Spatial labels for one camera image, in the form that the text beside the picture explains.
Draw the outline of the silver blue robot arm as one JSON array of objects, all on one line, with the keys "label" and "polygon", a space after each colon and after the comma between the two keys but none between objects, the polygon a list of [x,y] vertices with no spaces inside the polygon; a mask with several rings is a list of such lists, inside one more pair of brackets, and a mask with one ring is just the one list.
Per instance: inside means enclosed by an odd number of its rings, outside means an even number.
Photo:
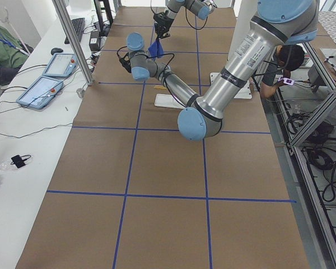
[{"label": "silver blue robot arm", "polygon": [[257,11],[249,32],[203,96],[167,64],[157,63],[157,56],[145,50],[141,34],[130,33],[126,38],[133,78],[156,78],[185,107],[178,116],[178,128],[187,140],[199,141],[220,132],[225,108],[276,46],[305,43],[316,37],[319,1],[256,1],[253,6]]},{"label": "silver blue robot arm", "polygon": [[155,33],[158,39],[170,37],[170,27],[182,7],[201,20],[206,20],[217,8],[214,1],[169,1],[164,11],[153,14],[153,19],[155,21]]}]

